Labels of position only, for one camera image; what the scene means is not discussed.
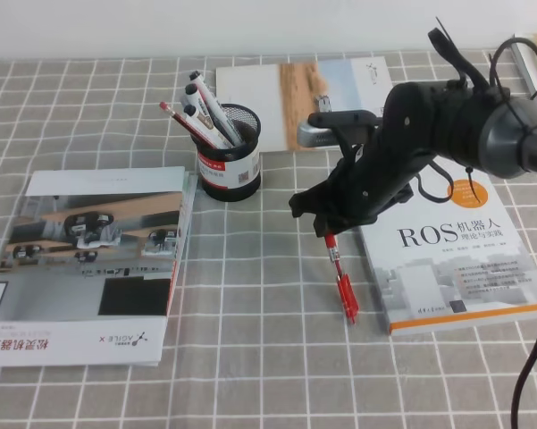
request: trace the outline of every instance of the barcode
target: barcode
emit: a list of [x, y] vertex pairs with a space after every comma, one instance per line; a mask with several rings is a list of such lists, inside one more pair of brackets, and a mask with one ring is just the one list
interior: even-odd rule
[[247, 180], [248, 180], [248, 171], [245, 171], [239, 174], [239, 184]]

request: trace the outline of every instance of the book title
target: book title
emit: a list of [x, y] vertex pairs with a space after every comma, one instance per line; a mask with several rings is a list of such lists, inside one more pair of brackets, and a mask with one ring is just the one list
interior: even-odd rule
[[500, 225], [488, 220], [470, 222], [442, 223], [439, 227], [426, 225], [420, 230], [402, 228], [397, 230], [404, 248], [422, 245], [435, 245], [440, 242], [454, 243], [458, 240], [484, 240], [490, 237], [502, 237]]

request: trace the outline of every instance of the book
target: book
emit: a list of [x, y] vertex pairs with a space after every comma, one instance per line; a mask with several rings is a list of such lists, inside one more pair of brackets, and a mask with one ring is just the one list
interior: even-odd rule
[[[436, 159], [454, 180], [436, 204], [417, 191], [360, 227], [390, 333], [417, 333], [537, 317], [537, 268], [489, 177]], [[430, 167], [424, 189], [449, 183]]]
[[382, 56], [216, 69], [219, 101], [260, 118], [261, 152], [301, 149], [298, 126], [314, 112], [364, 109], [381, 117], [391, 87]]
[[0, 262], [0, 366], [158, 363], [196, 184], [34, 172]]
[[[537, 34], [515, 34], [517, 38], [529, 38], [537, 45]], [[537, 57], [534, 51], [523, 44], [512, 46], [516, 65], [520, 70], [531, 94], [537, 91]]]

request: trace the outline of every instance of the publisher logo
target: publisher logo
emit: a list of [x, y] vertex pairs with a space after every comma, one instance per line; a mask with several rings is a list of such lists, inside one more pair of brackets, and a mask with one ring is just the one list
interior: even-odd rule
[[136, 333], [135, 335], [105, 335], [99, 337], [99, 342], [106, 342], [114, 346], [131, 346], [137, 347], [139, 344], [149, 341], [145, 332]]

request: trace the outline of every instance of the gray checkered tablecloth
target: gray checkered tablecloth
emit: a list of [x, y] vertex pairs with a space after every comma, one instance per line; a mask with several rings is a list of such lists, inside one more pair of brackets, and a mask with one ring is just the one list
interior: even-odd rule
[[[396, 83], [455, 76], [426, 52], [0, 63], [0, 248], [35, 170], [194, 170], [193, 144], [157, 106], [178, 104], [191, 71], [214, 84], [220, 66], [372, 54]], [[483, 51], [465, 54], [488, 75]], [[526, 92], [512, 55], [499, 75]], [[537, 321], [390, 338], [351, 232], [340, 250], [362, 311], [345, 324], [312, 219], [287, 205], [339, 156], [266, 154], [262, 188], [239, 203], [199, 191], [161, 364], [0, 369], [0, 428], [508, 428]], [[537, 176], [496, 188], [537, 261]], [[537, 428], [537, 372], [522, 409]]]

